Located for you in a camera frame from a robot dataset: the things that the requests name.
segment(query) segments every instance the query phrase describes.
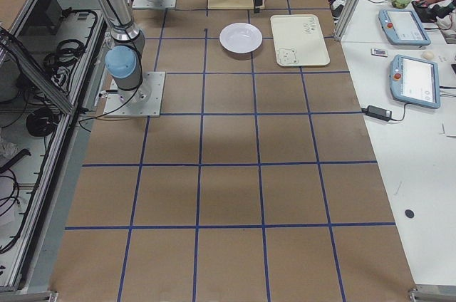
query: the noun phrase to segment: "blue joint cap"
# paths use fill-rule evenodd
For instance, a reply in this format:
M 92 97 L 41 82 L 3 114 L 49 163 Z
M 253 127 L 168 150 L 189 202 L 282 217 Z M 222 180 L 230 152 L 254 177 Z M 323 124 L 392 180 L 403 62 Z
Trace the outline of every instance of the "blue joint cap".
M 105 57 L 106 68 L 114 78 L 128 78 L 136 69 L 136 54 L 125 46 L 116 46 Z

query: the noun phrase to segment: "metal base plate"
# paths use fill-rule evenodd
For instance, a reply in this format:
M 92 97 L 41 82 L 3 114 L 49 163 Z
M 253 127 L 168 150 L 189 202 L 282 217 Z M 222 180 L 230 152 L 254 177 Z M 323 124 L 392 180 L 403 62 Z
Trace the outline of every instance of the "metal base plate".
M 162 107 L 163 87 L 165 86 L 165 72 L 146 72 L 144 80 L 150 86 L 152 93 L 149 99 L 139 103 L 128 103 L 119 110 L 106 115 L 105 117 L 151 117 L 160 116 Z M 111 82 L 111 90 L 117 90 L 114 80 Z M 119 99 L 117 94 L 110 94 L 106 101 L 104 113 L 108 113 L 119 108 L 124 102 Z
M 147 0 L 134 0 L 133 10 L 163 10 L 175 9 L 177 0 L 164 0 L 161 2 L 151 2 Z

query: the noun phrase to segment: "cardboard floor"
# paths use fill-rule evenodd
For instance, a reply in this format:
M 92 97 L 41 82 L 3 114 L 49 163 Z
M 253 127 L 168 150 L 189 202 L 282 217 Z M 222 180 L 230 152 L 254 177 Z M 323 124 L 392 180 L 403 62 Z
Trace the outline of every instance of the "cardboard floor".
M 331 63 L 277 65 L 274 14 L 315 14 Z M 59 301 L 393 302 L 413 281 L 327 0 L 260 14 L 136 11 L 159 118 L 95 121 L 51 289 Z M 263 34 L 224 50 L 228 24 Z

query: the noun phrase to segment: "touchscreen display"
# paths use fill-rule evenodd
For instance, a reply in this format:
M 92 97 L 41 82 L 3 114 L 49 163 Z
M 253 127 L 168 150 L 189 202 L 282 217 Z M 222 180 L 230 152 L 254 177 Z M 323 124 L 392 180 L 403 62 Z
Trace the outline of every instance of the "touchscreen display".
M 388 16 L 400 40 L 423 41 L 425 39 L 411 12 L 388 11 Z
M 402 95 L 435 103 L 433 66 L 404 58 L 403 69 Z

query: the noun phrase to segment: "white tray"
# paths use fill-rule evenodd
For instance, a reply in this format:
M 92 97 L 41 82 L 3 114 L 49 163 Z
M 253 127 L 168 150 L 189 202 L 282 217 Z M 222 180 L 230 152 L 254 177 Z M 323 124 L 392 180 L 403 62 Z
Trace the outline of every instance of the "white tray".
M 328 50 L 315 15 L 271 17 L 276 60 L 280 66 L 326 66 Z

